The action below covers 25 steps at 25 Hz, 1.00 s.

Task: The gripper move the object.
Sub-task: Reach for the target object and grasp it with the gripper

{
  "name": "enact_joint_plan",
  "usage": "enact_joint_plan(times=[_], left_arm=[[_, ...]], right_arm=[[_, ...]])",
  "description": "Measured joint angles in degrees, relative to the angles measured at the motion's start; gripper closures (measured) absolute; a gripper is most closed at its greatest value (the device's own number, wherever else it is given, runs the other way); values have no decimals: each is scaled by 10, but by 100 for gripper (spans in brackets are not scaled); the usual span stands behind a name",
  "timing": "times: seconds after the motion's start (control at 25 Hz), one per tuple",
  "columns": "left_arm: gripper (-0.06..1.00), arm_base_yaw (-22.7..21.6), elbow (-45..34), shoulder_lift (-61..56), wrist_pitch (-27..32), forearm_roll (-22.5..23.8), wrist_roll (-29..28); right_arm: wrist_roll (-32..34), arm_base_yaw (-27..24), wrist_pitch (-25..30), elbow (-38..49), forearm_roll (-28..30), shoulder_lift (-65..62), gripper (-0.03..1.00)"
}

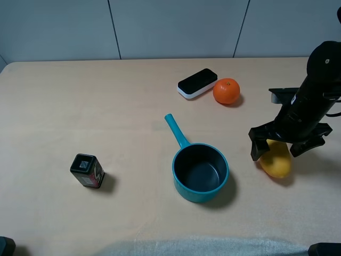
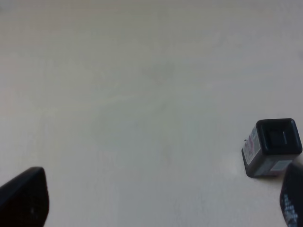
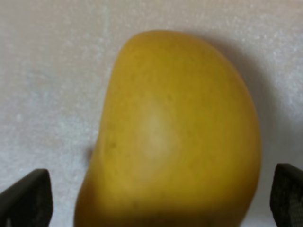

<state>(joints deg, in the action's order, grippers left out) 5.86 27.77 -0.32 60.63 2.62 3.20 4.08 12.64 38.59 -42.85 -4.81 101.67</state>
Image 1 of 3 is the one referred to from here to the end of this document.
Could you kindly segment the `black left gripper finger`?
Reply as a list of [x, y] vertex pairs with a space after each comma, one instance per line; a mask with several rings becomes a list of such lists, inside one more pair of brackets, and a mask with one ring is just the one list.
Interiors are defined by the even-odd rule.
[[290, 147], [290, 152], [293, 157], [298, 157], [301, 154], [313, 148], [323, 146], [324, 144], [325, 140], [322, 138], [322, 136], [311, 137], [304, 142], [293, 143]]

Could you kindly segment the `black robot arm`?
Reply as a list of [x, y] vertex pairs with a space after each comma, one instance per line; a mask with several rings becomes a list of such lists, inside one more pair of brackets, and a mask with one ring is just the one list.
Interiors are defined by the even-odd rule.
[[340, 43], [320, 44], [309, 56], [306, 70], [300, 87], [269, 90], [271, 101], [282, 107], [273, 121], [250, 129], [254, 161], [270, 150], [268, 139], [290, 143], [290, 152], [297, 157], [324, 145], [323, 137], [332, 132], [320, 121], [340, 101]]

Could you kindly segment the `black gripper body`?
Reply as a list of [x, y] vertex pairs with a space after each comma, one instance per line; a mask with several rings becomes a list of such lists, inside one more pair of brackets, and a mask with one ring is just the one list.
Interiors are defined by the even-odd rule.
[[297, 143], [315, 136], [328, 136], [332, 128], [320, 121], [335, 103], [336, 82], [316, 82], [307, 77], [273, 121], [250, 129], [250, 139]]

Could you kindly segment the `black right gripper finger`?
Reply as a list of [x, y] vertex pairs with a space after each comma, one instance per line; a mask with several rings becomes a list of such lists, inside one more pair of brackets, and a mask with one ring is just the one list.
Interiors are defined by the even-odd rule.
[[270, 151], [270, 147], [266, 139], [255, 139], [252, 141], [250, 154], [253, 161], [258, 161], [268, 151]]

